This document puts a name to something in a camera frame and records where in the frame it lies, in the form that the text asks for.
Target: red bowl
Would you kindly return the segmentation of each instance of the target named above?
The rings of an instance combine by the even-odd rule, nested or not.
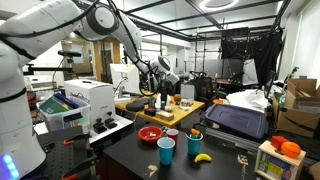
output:
[[[162,137],[162,130],[155,126],[147,126],[140,129],[138,135],[141,140],[154,143]]]

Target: lamp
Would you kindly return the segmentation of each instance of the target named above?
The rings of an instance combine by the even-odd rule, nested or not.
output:
[[[223,10],[223,9],[227,9],[229,7],[232,7],[232,6],[234,6],[235,4],[237,4],[239,2],[239,0],[232,0],[232,2],[226,3],[226,4],[221,5],[221,6],[208,7],[207,3],[210,2],[210,1],[212,1],[212,0],[203,0],[199,4],[199,7],[202,10],[207,10],[207,11],[219,11],[219,10]]]

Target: red cup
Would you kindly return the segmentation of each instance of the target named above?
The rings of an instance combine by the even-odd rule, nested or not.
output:
[[[179,131],[178,131],[177,129],[168,129],[168,130],[167,130],[167,136],[168,136],[169,138],[173,139],[174,142],[175,142],[174,147],[177,146],[178,134],[179,134]]]

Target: white machine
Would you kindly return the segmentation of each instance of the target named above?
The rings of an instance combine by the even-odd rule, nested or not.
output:
[[[165,74],[163,81],[172,84],[179,80],[165,61],[147,64],[140,60],[139,29],[111,0],[108,2],[110,6],[96,0],[83,12],[71,0],[45,1],[0,26],[1,179],[20,179],[45,160],[32,130],[22,67],[71,32],[90,41],[112,35],[124,44],[143,74]]]
[[[28,91],[50,90],[52,86],[52,76],[49,75],[32,75],[24,76],[24,82]]]

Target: label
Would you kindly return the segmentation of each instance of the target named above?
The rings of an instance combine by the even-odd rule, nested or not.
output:
[[[274,179],[290,180],[294,166],[266,152],[261,152],[259,170]]]

